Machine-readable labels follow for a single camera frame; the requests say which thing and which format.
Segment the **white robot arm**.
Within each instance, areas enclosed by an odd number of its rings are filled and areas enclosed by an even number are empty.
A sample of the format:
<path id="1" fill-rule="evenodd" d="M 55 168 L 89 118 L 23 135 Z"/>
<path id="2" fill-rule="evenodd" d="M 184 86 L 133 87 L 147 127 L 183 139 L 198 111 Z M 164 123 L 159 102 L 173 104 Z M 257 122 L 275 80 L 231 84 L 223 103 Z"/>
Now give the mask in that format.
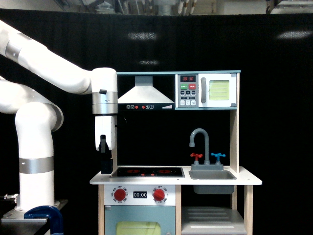
<path id="1" fill-rule="evenodd" d="M 45 81 L 72 94 L 90 94 L 95 116 L 95 147 L 107 158 L 116 146 L 117 73 L 112 68 L 84 70 L 8 24 L 0 24 L 0 53 Z M 61 109 L 32 88 L 0 80 L 0 111 L 15 115 L 20 193 L 17 210 L 52 206 L 54 148 L 52 132 L 64 121 Z"/>

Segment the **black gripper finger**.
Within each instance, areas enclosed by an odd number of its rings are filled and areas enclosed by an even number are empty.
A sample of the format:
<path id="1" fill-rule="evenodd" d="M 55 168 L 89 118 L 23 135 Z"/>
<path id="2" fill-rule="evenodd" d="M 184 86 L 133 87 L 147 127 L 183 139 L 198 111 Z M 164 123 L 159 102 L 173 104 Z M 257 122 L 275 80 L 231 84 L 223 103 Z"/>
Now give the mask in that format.
<path id="1" fill-rule="evenodd" d="M 112 151 L 109 150 L 105 135 L 100 136 L 99 151 L 101 174 L 111 174 L 113 172 Z"/>

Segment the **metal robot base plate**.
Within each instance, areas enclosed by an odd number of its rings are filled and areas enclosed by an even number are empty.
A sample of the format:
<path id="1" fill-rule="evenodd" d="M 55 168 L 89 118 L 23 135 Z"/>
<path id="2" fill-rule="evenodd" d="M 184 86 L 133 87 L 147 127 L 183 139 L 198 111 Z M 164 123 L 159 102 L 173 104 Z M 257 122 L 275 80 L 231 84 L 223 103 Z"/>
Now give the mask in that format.
<path id="1" fill-rule="evenodd" d="M 67 199 L 55 200 L 53 206 L 58 210 L 61 210 L 68 203 Z M 25 211 L 22 209 L 12 209 L 9 212 L 5 213 L 1 221 L 3 223 L 46 223 L 47 218 L 27 218 L 24 219 Z"/>

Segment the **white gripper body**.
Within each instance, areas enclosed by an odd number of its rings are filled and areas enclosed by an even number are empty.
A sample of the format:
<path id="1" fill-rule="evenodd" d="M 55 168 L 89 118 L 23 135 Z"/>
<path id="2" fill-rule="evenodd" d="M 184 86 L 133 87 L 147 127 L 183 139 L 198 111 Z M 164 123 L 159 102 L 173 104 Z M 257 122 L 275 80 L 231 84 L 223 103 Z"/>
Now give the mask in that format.
<path id="1" fill-rule="evenodd" d="M 114 116 L 96 116 L 95 117 L 95 147 L 99 151 L 100 137 L 106 136 L 106 143 L 109 150 L 116 147 L 116 131 Z"/>

